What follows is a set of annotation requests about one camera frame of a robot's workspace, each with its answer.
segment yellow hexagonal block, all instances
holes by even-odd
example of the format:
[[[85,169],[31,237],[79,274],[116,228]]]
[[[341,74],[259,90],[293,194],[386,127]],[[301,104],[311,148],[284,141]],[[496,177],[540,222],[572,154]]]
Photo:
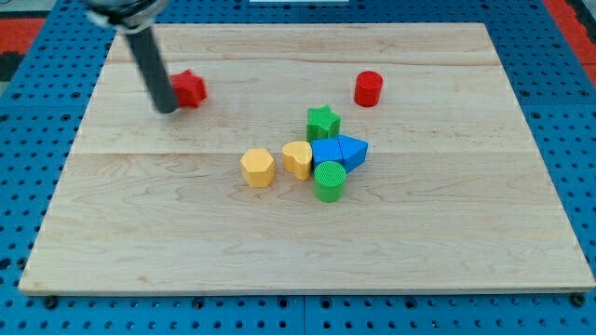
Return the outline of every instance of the yellow hexagonal block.
[[[267,149],[249,149],[240,158],[242,177],[250,187],[268,187],[276,176],[276,164]]]
[[[307,141],[294,141],[283,146],[283,169],[305,181],[310,178],[313,150]]]

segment toy block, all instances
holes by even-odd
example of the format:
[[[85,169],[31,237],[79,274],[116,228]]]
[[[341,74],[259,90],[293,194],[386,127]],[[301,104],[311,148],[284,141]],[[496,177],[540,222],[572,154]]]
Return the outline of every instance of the toy block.
[[[347,173],[337,162],[323,162],[315,168],[315,196],[323,202],[335,202],[344,195]]]
[[[342,118],[332,111],[331,106],[309,108],[306,121],[306,140],[332,139],[339,135]]]
[[[294,141],[283,146],[283,168],[305,181],[310,178],[313,150],[307,141]]]
[[[365,71],[356,77],[354,101],[362,107],[373,107],[381,99],[383,76],[374,71]]]
[[[350,173],[364,163],[369,143],[346,135],[338,136],[337,142],[342,153],[342,165],[345,172]]]
[[[173,74],[169,77],[171,87],[176,93],[180,107],[195,107],[207,98],[207,88],[203,78],[186,70],[181,74]]]
[[[267,149],[249,149],[240,158],[240,165],[250,187],[268,187],[276,176],[275,161]]]
[[[313,149],[313,168],[327,161],[342,164],[342,150],[337,138],[314,140],[310,145]]]

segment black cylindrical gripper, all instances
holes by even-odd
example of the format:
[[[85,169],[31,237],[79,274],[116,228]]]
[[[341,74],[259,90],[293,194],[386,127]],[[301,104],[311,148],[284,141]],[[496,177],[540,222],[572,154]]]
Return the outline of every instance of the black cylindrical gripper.
[[[174,112],[178,108],[178,99],[159,56],[151,27],[137,33],[127,33],[126,37],[154,106],[160,113]]]

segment wood grain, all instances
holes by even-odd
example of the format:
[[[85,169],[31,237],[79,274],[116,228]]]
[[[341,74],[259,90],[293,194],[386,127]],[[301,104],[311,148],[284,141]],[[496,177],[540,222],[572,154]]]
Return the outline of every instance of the wood grain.
[[[455,294],[594,278],[481,24],[161,25],[198,111],[152,111],[117,37],[20,288],[30,295]],[[380,72],[380,104],[352,101]],[[282,168],[329,103],[367,162],[326,204]],[[239,159],[278,174],[250,188]]]

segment red cylinder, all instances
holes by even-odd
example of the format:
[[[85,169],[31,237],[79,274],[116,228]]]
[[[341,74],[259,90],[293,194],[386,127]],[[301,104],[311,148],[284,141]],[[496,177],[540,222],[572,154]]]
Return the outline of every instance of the red cylinder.
[[[374,71],[365,71],[356,77],[354,101],[362,107],[373,107],[381,99],[383,77]]]

